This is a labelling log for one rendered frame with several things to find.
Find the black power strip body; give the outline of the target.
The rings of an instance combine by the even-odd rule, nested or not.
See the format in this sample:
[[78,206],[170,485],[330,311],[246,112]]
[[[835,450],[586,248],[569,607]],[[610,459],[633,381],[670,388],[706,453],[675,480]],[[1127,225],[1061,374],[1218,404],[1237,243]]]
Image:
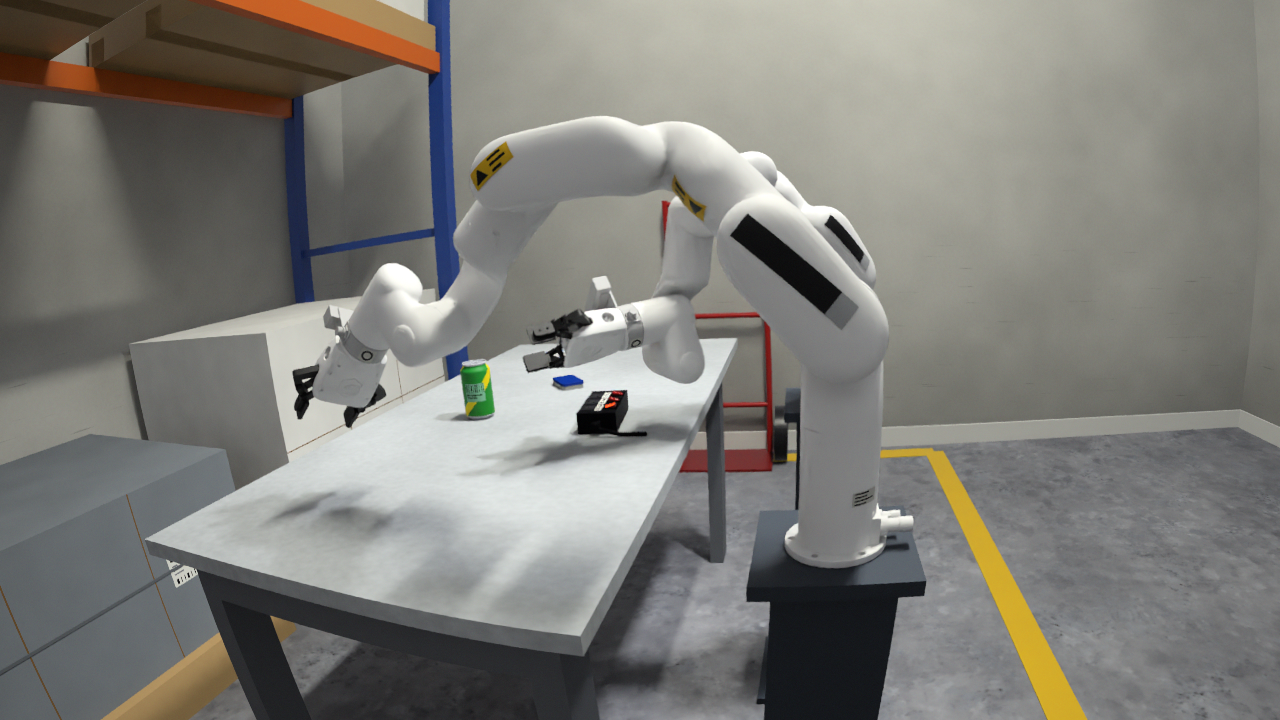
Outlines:
[[576,413],[579,434],[646,436],[646,432],[617,432],[627,411],[627,389],[593,391]]

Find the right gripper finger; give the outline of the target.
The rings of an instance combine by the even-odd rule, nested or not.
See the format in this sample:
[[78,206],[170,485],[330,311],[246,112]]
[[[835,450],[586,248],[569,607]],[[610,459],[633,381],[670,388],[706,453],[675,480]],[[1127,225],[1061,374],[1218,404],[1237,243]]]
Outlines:
[[593,320],[582,313],[581,309],[576,309],[573,313],[564,314],[559,319],[552,319],[538,325],[529,325],[527,334],[531,345],[541,345],[556,340],[556,337],[572,340],[572,331],[570,325],[575,322],[580,322],[582,325],[593,325]]
[[[563,348],[562,345],[558,345],[558,346],[556,346],[556,348],[550,348],[550,351],[548,351],[547,354],[545,354],[545,351],[541,351],[541,352],[538,352],[538,354],[524,355],[524,365],[526,368],[526,372],[527,373],[532,373],[532,372],[540,372],[540,370],[544,370],[544,369],[548,369],[548,368],[549,369],[553,369],[553,368],[566,368],[564,366],[564,354],[563,354],[562,348]],[[554,354],[558,354],[559,357],[554,356]]]

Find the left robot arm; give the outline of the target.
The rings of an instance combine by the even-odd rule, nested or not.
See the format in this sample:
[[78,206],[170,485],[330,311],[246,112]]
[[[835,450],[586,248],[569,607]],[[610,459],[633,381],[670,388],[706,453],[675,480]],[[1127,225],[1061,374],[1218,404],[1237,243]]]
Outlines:
[[881,555],[888,532],[913,532],[913,516],[877,503],[890,342],[881,301],[723,138],[687,122],[588,117],[492,141],[468,183],[476,201],[453,234],[466,263],[442,301],[419,304],[419,277],[389,263],[355,311],[326,307],[325,328],[353,357],[376,364],[390,348],[404,366],[422,366],[465,348],[558,202],[668,190],[716,236],[730,282],[801,363],[799,512],[787,553],[852,568]]

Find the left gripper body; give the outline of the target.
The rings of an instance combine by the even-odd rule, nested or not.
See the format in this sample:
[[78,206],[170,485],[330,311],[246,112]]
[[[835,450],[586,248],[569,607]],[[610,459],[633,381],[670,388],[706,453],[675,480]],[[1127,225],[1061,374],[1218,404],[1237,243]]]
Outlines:
[[351,407],[365,407],[381,379],[387,355],[381,363],[362,363],[353,357],[342,345],[340,337],[335,336],[317,357],[315,365],[319,365],[312,387],[315,398]]

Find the green drink can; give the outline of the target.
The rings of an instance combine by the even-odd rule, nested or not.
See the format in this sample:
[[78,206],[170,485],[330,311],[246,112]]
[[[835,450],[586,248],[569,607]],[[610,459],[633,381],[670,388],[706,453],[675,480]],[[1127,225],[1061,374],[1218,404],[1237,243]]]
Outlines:
[[477,359],[462,363],[460,370],[466,416],[472,420],[484,420],[495,413],[492,375],[486,360]]

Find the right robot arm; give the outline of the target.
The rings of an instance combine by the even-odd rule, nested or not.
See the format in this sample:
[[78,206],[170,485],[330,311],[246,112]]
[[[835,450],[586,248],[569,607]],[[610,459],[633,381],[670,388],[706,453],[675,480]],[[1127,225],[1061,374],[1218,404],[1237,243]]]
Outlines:
[[[835,208],[810,206],[763,152],[739,152],[780,193],[799,208],[849,268],[870,290],[876,266],[849,219]],[[778,177],[778,179],[777,179]],[[710,279],[716,236],[676,196],[669,202],[660,281],[650,300],[617,306],[605,275],[593,278],[585,311],[617,307],[628,329],[628,348],[643,346],[646,366],[669,380],[690,384],[705,368],[690,302]],[[672,295],[671,295],[672,293]],[[667,296],[669,295],[669,296]],[[662,297],[664,296],[664,297]],[[659,299],[658,299],[659,297]]]

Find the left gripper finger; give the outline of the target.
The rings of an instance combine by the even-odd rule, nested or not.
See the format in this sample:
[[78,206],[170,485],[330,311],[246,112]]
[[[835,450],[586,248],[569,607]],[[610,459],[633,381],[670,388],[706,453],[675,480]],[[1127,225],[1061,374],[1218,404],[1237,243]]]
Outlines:
[[[297,419],[300,420],[305,416],[305,413],[308,407],[308,400],[314,398],[314,392],[312,389],[308,391],[308,388],[314,387],[314,378],[317,375],[317,372],[319,372],[319,365],[305,366],[294,369],[292,372],[294,380],[294,389],[298,393],[298,397],[294,401],[294,411],[297,413]],[[305,379],[308,380],[303,383]]]
[[375,391],[375,393],[372,395],[371,401],[365,407],[351,407],[351,406],[347,406],[346,411],[343,413],[343,416],[344,416],[344,420],[346,420],[346,427],[351,428],[352,424],[356,421],[356,419],[357,419],[357,416],[358,416],[360,413],[365,413],[366,407],[371,407],[378,401],[380,401],[381,398],[385,398],[385,397],[387,397],[387,392],[379,384],[378,388],[376,388],[376,391]]

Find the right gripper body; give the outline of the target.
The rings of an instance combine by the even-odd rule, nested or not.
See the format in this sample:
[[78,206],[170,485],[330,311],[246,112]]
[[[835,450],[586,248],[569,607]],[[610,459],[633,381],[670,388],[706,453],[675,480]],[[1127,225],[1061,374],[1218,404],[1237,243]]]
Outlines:
[[572,340],[558,337],[557,346],[559,342],[564,348],[566,368],[593,363],[628,347],[628,329],[620,309],[602,309],[585,314],[593,320],[593,325],[576,322],[570,325],[572,333],[576,331]]

